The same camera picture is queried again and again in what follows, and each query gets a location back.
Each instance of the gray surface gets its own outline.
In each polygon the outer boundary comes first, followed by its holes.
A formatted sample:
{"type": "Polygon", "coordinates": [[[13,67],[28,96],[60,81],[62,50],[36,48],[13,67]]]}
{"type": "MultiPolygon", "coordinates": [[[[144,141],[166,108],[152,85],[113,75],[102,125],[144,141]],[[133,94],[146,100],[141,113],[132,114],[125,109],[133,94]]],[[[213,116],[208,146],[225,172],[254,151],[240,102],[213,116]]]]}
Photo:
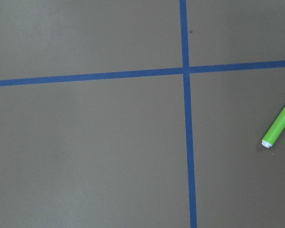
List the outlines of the gray surface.
{"type": "Polygon", "coordinates": [[[0,228],[188,228],[182,76],[0,87],[0,228]]]}
{"type": "Polygon", "coordinates": [[[192,66],[285,60],[285,0],[188,0],[192,66]]]}
{"type": "Polygon", "coordinates": [[[179,2],[0,0],[0,79],[181,67],[179,2]]]}
{"type": "Polygon", "coordinates": [[[199,228],[285,228],[285,68],[191,75],[199,228]]]}

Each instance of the green marker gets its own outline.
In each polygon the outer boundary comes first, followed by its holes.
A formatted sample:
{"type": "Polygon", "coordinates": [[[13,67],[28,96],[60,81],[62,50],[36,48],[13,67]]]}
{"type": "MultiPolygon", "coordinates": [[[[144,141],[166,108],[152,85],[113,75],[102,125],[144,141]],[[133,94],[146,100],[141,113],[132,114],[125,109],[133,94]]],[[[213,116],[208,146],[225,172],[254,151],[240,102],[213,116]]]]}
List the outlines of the green marker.
{"type": "Polygon", "coordinates": [[[269,128],[268,132],[265,134],[262,139],[262,145],[269,148],[276,142],[281,132],[285,128],[285,107],[276,118],[272,126],[269,128]]]}

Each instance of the green stick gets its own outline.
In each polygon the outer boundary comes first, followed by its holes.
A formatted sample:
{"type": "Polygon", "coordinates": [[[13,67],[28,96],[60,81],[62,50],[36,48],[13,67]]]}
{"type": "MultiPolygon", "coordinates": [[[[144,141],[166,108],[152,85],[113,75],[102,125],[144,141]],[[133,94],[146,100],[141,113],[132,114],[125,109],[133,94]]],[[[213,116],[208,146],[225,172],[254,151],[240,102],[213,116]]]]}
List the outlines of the green stick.
{"type": "Polygon", "coordinates": [[[269,128],[268,132],[265,134],[262,139],[262,145],[269,148],[276,142],[281,132],[285,128],[285,107],[276,118],[272,126],[269,128]]]}

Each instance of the green cylinder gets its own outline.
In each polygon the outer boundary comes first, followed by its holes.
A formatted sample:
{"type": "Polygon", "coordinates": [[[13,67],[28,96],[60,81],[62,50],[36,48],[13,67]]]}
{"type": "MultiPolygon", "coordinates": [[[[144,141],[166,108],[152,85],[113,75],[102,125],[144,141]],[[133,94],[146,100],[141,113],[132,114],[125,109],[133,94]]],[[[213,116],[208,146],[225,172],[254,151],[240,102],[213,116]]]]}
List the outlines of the green cylinder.
{"type": "Polygon", "coordinates": [[[276,118],[272,126],[269,128],[268,132],[262,139],[262,145],[269,148],[271,147],[278,137],[280,136],[281,132],[285,128],[285,107],[282,109],[279,116],[276,118]]]}

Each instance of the green tube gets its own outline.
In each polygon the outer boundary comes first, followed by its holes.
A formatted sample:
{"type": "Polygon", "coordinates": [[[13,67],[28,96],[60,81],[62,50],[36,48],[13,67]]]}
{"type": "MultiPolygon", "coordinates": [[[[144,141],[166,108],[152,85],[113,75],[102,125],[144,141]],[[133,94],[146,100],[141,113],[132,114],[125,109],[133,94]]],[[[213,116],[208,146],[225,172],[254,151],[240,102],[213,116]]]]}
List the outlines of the green tube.
{"type": "Polygon", "coordinates": [[[262,139],[262,145],[269,148],[276,142],[281,132],[285,128],[285,107],[276,118],[272,126],[269,128],[268,132],[265,134],[262,139]]]}

